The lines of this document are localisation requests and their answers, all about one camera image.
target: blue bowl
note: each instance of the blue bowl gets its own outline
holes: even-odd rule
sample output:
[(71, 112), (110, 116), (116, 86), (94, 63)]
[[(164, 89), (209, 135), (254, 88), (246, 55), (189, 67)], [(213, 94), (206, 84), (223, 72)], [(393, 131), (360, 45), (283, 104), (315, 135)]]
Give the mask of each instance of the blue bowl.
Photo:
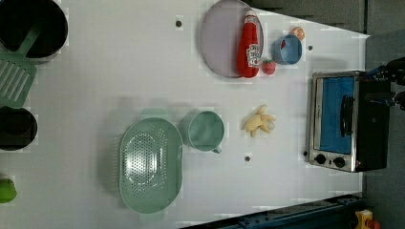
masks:
[[(286, 41), (286, 45), (281, 48), (283, 41)], [(277, 64), (296, 64), (301, 59), (303, 53), (301, 40), (293, 34), (280, 37), (274, 42), (271, 53)]]

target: green mug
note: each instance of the green mug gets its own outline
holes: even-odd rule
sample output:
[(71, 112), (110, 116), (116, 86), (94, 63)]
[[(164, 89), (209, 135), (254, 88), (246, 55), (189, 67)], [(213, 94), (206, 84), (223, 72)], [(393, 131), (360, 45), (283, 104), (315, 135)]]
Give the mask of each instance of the green mug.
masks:
[(221, 152), (224, 123), (219, 115), (208, 111), (189, 114), (182, 125), (184, 144), (204, 152)]

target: green spatula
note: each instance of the green spatula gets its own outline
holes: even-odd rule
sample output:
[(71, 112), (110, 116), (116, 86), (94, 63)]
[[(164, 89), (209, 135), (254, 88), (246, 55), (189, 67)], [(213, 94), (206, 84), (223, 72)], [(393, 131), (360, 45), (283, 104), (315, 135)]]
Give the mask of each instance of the green spatula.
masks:
[(36, 75), (36, 67), (26, 57), (40, 33), (37, 23), (16, 52), (0, 53), (0, 106), (21, 108)]

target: black pan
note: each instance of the black pan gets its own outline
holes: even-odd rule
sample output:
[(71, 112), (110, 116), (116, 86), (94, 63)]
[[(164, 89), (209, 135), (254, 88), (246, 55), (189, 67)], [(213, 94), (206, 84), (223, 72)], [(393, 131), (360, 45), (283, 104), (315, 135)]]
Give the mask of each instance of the black pan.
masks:
[(16, 151), (28, 146), (36, 136), (35, 117), (27, 110), (0, 108), (0, 149)]
[(0, 0), (0, 42), (10, 51), (17, 51), (39, 17), (47, 23), (27, 57), (54, 55), (66, 41), (68, 22), (53, 0)]

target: white table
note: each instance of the white table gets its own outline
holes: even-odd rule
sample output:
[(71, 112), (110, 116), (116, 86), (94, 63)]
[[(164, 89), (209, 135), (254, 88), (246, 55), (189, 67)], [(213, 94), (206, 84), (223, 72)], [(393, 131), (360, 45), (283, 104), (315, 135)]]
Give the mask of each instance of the white table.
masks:
[[(263, 56), (294, 26), (313, 50), (274, 77), (228, 79), (208, 69), (198, 47), (215, 2), (60, 4), (69, 42), (38, 66), (25, 106), (37, 117), (37, 139), (21, 154), (0, 154), (0, 174), (18, 189), (0, 206), (1, 228), (176, 228), (361, 191), (361, 174), (311, 166), (302, 153), (312, 73), (364, 69), (367, 36), (257, 10)], [(241, 128), (262, 104), (277, 116), (276, 130), (251, 138)], [(117, 188), (118, 142), (145, 107), (166, 108), (173, 123), (196, 108), (213, 110), (226, 126), (221, 154), (184, 147), (181, 192), (149, 216), (126, 207)]]

